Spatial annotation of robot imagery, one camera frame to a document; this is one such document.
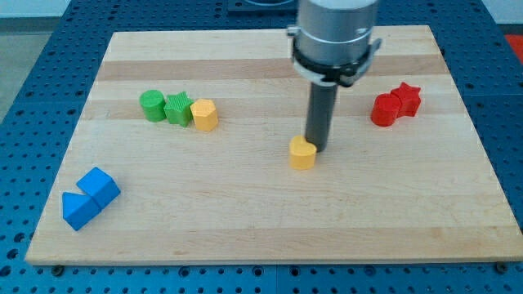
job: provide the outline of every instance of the blue triangular prism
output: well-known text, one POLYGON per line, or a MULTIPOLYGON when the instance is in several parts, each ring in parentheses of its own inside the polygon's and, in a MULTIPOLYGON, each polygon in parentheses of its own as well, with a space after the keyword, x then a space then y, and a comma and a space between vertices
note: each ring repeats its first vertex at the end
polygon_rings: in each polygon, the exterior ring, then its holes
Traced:
POLYGON ((65 219, 69 219, 71 215, 78 211, 78 209, 91 201, 89 196, 64 192, 62 195, 62 213, 65 219))

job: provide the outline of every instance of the toy block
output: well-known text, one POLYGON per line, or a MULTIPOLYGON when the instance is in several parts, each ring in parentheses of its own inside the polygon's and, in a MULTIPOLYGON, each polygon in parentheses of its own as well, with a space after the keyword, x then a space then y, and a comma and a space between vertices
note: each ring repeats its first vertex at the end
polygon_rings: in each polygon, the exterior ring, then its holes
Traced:
POLYGON ((81 229, 100 211, 94 198, 68 192, 62 194, 62 216, 74 230, 81 229))
POLYGON ((120 189, 114 183, 113 178, 98 167, 91 169, 76 185, 85 194, 92 197, 100 209, 104 209, 116 196, 120 195, 120 189))
POLYGON ((156 123, 166 118, 165 111, 163 111, 165 100, 161 91, 149 90, 144 92, 140 96, 140 105, 148 121, 156 123))
POLYGON ((412 87, 406 82, 402 82, 399 88, 391 91, 391 95, 397 96, 401 101, 401 108, 397 118, 401 118, 402 116, 416 116, 418 107, 422 103, 419 97, 421 90, 422 88, 420 87, 412 87))
POLYGON ((190 111, 200 131, 211 131, 218 125, 218 112, 212 100, 198 99, 190 106, 190 111))
POLYGON ((288 146, 289 165, 297 170, 306 170, 314 166, 317 148, 306 141, 305 136, 295 136, 288 146))
POLYGON ((381 94, 374 101, 370 119, 380 127, 391 126, 396 121, 400 108, 400 98, 391 94, 381 94))
POLYGON ((169 123, 179 124, 187 127, 193 115, 190 112, 190 106, 193 101, 184 91, 176 95, 167 95, 167 104, 163 107, 169 123))

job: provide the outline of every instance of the blue pegboard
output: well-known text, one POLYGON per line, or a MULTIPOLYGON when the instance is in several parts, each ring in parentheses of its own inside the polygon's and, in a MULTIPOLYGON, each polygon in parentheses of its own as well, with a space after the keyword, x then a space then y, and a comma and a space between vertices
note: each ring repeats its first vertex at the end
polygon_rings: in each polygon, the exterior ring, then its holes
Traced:
MULTIPOLYGON (((73 0, 0 126, 0 292, 523 293, 523 264, 33 267, 23 259, 114 31, 284 28, 226 1, 73 0)), ((379 25, 430 25, 520 226, 523 68, 480 0, 383 0, 379 25)))

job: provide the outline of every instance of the metal cylinder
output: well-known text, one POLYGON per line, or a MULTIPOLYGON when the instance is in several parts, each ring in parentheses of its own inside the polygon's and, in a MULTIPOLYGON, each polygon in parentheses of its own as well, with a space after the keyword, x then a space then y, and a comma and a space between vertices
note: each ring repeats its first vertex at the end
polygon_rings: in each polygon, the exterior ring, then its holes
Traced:
POLYGON ((347 65, 368 49, 378 0, 300 0, 297 49, 321 65, 347 65))
POLYGON ((336 93, 337 85, 324 87, 311 83, 305 138, 316 146, 317 152, 327 147, 336 93))

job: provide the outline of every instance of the red block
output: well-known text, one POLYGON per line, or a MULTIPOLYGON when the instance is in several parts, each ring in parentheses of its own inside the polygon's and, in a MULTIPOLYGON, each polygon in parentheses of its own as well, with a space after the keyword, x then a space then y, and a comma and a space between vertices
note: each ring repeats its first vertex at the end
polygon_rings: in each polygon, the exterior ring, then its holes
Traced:
POLYGON ((399 88, 391 91, 393 96, 397 96, 401 101, 401 109, 398 113, 398 118, 402 116, 413 117, 418 111, 419 105, 422 103, 419 98, 419 92, 422 90, 420 87, 409 86, 406 82, 402 82, 399 88))
POLYGON ((400 98, 391 94, 381 94, 374 101, 374 108, 370 118, 380 127, 388 127, 398 117, 400 109, 400 98))

